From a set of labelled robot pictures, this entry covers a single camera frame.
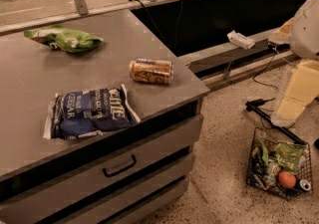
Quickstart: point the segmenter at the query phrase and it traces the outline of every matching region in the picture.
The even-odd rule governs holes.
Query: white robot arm
[[[276,98],[273,124],[295,122],[319,95],[319,0],[307,0],[295,14],[290,29],[291,51],[302,58],[290,81]]]

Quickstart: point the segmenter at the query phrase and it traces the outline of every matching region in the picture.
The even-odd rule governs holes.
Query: green snack bag in basket
[[[37,30],[27,30],[24,36],[52,49],[61,49],[70,53],[89,51],[97,47],[103,38],[88,34],[81,30],[64,28],[55,25]]]

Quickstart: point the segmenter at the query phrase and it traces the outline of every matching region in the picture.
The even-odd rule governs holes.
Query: chip bag
[[[44,137],[76,139],[138,124],[125,85],[56,96],[49,104]]]
[[[27,30],[24,36],[52,49],[78,53],[92,50],[104,41],[103,38],[84,31],[55,25],[37,30]]]

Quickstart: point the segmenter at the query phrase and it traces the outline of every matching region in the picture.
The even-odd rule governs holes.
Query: terrazzo floor
[[[284,67],[268,71],[257,80],[278,86]],[[318,159],[313,145],[319,137],[319,102],[314,101],[290,129],[310,144],[313,194],[287,201],[246,185],[249,150],[260,117],[245,110],[247,101],[275,98],[272,88],[252,79],[210,93],[203,102],[204,122],[195,144],[194,168],[188,191],[139,224],[242,224],[319,223]],[[273,103],[267,103],[267,109]],[[270,137],[282,138],[268,130]]]

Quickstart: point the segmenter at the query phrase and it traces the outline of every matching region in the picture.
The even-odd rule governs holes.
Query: black wire basket
[[[263,136],[264,137],[263,141],[264,141],[265,146],[267,148],[275,147],[280,142],[280,141],[273,141],[273,139],[270,140],[267,132],[265,130],[263,130],[262,128],[257,127],[255,129],[253,141],[251,144],[250,154],[249,154],[249,166],[248,166],[246,183],[248,185],[262,189],[268,193],[285,198],[286,200],[292,200],[292,199],[312,195],[313,194],[313,179],[312,179],[310,148],[309,148],[308,143],[306,143],[307,150],[305,150],[305,153],[304,153],[305,159],[304,159],[303,166],[298,169],[296,176],[297,176],[298,180],[305,179],[311,184],[310,191],[302,191],[302,190],[300,190],[300,188],[298,188],[298,189],[297,188],[285,188],[277,180],[275,182],[275,185],[270,186],[270,187],[265,186],[263,175],[261,175],[260,173],[258,174],[252,168],[253,150],[256,146],[257,136],[262,134],[262,133],[265,135],[265,136]]]

